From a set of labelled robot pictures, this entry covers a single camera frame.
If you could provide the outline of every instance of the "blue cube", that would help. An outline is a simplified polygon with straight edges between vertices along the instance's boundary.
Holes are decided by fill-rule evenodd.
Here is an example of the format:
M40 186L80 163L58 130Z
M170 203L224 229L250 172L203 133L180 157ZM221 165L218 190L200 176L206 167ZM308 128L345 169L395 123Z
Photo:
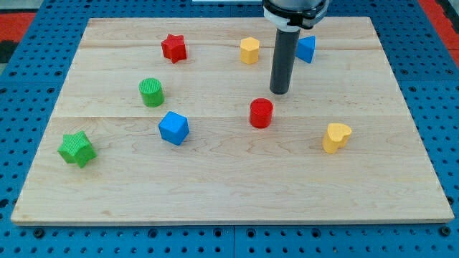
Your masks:
M167 112L159 123L161 138L175 145L181 145L189 133L188 119L174 112Z
M298 40L296 57L307 63L312 63L314 51L316 50L316 36L310 36Z

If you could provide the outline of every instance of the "plastic block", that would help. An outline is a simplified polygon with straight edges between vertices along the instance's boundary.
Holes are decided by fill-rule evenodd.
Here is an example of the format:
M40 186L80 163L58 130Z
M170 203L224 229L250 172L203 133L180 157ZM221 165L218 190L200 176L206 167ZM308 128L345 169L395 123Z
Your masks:
M309 36L298 40L296 57L307 63L312 63L316 50L316 36Z
M260 51L260 41L252 37L241 40L241 56L242 62L250 65L258 62L258 53Z
M253 100L250 104L250 124L255 128L266 128L271 124L273 104L265 98Z
M167 35L167 39L161 42L163 55L169 58L173 64L186 59L186 46L183 35Z
M147 78L138 85L141 92L143 104L147 107L158 107L164 102L161 82L155 78Z
M349 136L352 134L352 129L342 123L328 124L327 131L323 136L322 146L325 152L333 154L338 148L346 146Z
M76 163L81 168L97 156L84 131L73 135L64 135L63 143L57 152L64 158L65 162Z
M164 140L181 145L189 133L188 119L174 112L167 112L159 123L159 132Z

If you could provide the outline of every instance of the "green star block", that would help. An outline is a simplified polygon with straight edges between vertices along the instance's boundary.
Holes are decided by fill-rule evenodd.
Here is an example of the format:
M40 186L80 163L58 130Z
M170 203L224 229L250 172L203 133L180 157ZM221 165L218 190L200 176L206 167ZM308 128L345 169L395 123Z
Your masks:
M76 163L80 168L86 166L89 160L97 156L84 131L74 135L64 135L63 143L57 152L65 162Z

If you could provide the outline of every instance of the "heart-shaped block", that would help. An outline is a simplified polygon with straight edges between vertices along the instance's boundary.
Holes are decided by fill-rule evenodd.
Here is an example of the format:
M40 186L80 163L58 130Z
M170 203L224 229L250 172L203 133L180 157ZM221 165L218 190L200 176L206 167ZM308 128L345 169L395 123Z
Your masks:
M325 152L333 154L339 148L346 146L347 140L351 134L352 129L349 126L342 123L330 123L323 136L322 147Z

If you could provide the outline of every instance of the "wood grain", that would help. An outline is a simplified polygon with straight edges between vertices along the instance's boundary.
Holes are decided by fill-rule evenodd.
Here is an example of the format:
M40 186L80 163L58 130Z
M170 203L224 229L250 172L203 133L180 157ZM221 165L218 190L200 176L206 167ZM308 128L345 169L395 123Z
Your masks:
M161 55L184 34L189 58ZM325 18L313 64L295 62L291 90L269 91L275 28L264 19L91 19L12 221L19 225L393 224L454 216L372 23ZM260 61L239 60L242 38ZM160 79L166 101L144 107L138 83ZM256 97L271 126L247 121ZM168 110L189 118L177 147L161 139ZM353 134L326 154L328 123ZM57 154L84 130L98 157L84 169Z

